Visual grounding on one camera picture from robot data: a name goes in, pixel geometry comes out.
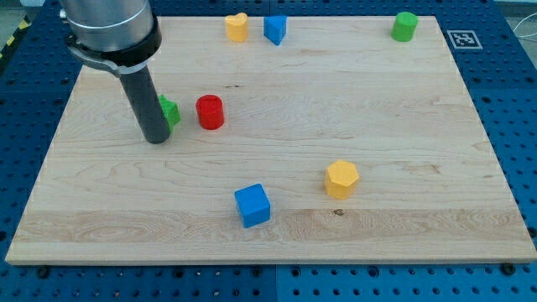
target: perforated metal panel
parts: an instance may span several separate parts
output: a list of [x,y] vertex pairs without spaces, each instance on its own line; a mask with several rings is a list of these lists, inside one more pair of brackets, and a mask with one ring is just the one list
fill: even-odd
[[[153,0],[158,15],[435,15],[537,242],[537,75],[490,0]],[[8,250],[81,65],[48,1],[0,77],[0,255]],[[455,49],[473,30],[482,49]],[[13,268],[0,262],[1,301],[537,299],[537,264]]]

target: blue block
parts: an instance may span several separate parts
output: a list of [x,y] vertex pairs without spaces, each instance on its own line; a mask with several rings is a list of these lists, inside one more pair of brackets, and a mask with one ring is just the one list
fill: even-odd
[[276,46],[279,46],[287,31],[287,16],[265,17],[263,25],[263,34],[265,37]]
[[253,227],[270,219],[269,198],[261,184],[236,191],[235,199],[244,227]]

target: wood grain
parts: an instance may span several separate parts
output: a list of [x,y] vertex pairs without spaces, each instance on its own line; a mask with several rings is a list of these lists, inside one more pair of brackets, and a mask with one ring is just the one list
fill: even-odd
[[[162,18],[149,68],[182,121],[142,139],[119,81],[83,68],[9,249],[11,264],[502,263],[537,258],[434,18],[289,18],[280,47],[250,18]],[[225,103],[199,127],[194,104]],[[325,168],[357,164],[357,192]],[[233,192],[262,183],[272,219],[242,228]]]

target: red block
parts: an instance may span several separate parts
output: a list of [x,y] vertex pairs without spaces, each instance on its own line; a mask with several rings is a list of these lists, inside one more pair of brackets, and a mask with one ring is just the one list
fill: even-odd
[[224,109],[222,100],[218,96],[202,96],[196,102],[198,120],[207,130],[218,129],[224,123]]

